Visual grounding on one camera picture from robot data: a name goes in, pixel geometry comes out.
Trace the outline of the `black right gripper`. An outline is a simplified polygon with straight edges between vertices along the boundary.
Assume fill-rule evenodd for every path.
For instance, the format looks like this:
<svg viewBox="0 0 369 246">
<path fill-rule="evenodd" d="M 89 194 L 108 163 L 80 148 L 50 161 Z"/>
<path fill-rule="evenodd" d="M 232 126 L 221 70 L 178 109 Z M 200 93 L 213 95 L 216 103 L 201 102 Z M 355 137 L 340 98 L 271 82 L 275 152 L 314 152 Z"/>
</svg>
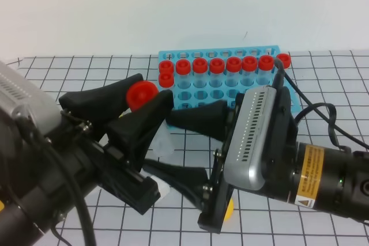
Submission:
<svg viewBox="0 0 369 246">
<path fill-rule="evenodd" d="M 297 125 L 288 88 L 262 86 L 239 93 L 235 109 L 225 100 L 197 108 L 172 110 L 171 126 L 213 139 L 224 139 L 212 171 L 215 184 L 209 207 L 199 218 L 201 229 L 220 233 L 235 189 L 289 201 L 296 168 Z M 143 169 L 180 192 L 198 210 L 204 208 L 205 168 L 183 167 L 145 160 Z"/>
</svg>

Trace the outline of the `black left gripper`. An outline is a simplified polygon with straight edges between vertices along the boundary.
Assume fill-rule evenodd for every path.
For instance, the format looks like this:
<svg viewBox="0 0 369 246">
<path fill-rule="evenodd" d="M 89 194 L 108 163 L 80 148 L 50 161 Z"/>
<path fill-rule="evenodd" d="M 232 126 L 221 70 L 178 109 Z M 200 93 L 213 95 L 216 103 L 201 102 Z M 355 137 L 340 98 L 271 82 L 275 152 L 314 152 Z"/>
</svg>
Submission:
<svg viewBox="0 0 369 246">
<path fill-rule="evenodd" d="M 127 91 L 143 80 L 135 74 L 101 88 L 65 93 L 59 98 L 62 121 L 49 133 L 58 146 L 67 145 L 68 138 L 77 141 L 96 168 L 98 185 L 140 214 L 160 197 L 157 183 L 140 171 L 156 131 L 174 107 L 173 93 L 163 90 L 121 117 L 128 109 Z"/>
</svg>

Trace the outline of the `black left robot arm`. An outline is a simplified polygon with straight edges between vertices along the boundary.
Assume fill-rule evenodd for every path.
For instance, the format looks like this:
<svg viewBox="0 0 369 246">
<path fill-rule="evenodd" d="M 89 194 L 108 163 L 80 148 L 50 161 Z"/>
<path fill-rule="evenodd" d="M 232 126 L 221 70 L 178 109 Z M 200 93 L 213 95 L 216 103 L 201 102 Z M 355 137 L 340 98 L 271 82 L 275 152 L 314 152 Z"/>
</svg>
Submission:
<svg viewBox="0 0 369 246">
<path fill-rule="evenodd" d="M 85 197 L 101 187 L 140 214 L 160 198 L 140 171 L 174 106 L 142 75 L 54 100 L 17 73 L 1 78 L 1 244 L 32 245 L 71 209 L 95 245 Z"/>
</svg>

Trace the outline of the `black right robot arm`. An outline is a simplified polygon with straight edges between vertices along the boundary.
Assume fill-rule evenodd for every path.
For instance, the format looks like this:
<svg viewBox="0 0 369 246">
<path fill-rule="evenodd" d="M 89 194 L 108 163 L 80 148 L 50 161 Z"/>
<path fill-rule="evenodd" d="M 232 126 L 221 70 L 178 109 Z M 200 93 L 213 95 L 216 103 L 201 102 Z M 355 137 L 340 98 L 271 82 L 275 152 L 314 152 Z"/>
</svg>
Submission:
<svg viewBox="0 0 369 246">
<path fill-rule="evenodd" d="M 315 211 L 368 220 L 368 153 L 298 142 L 298 117 L 286 87 L 239 93 L 235 108 L 216 101 L 173 111 L 169 121 L 222 141 L 211 173 L 154 160 L 144 170 L 200 210 L 201 229 L 220 233 L 235 189 Z"/>
</svg>

